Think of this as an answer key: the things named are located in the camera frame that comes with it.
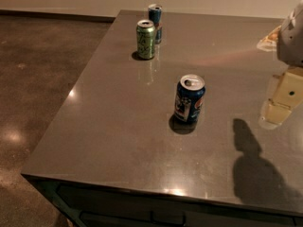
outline drawer handle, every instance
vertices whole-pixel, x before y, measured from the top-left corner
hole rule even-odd
[[[183,215],[182,223],[180,223],[180,224],[167,223],[167,222],[162,222],[162,221],[155,220],[154,217],[153,217],[153,211],[151,211],[151,223],[161,224],[162,226],[168,226],[168,227],[185,227],[186,224],[187,224],[187,217],[185,215]]]

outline can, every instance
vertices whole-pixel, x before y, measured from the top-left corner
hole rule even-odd
[[[154,57],[155,27],[151,20],[140,20],[136,27],[137,55],[144,60]]]
[[[158,4],[149,5],[149,19],[153,21],[156,35],[155,43],[160,44],[162,41],[162,24],[161,24],[162,6]]]
[[[174,115],[186,123],[198,121],[205,95],[205,81],[197,75],[181,77],[177,85]]]

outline green can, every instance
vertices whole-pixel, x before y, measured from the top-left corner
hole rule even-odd
[[[155,27],[151,20],[140,20],[136,27],[137,55],[143,60],[154,57]]]

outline concrete floor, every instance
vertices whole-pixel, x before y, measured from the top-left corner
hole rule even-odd
[[[0,226],[68,226],[20,171],[110,25],[0,16]]]

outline metal table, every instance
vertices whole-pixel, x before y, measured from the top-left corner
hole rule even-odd
[[[274,131],[258,125],[288,66],[256,44],[282,20],[164,13],[155,58],[141,61],[147,16],[119,13],[22,174],[78,225],[80,210],[50,194],[59,183],[302,216],[303,108]],[[195,129],[172,117],[186,74],[205,79]]]

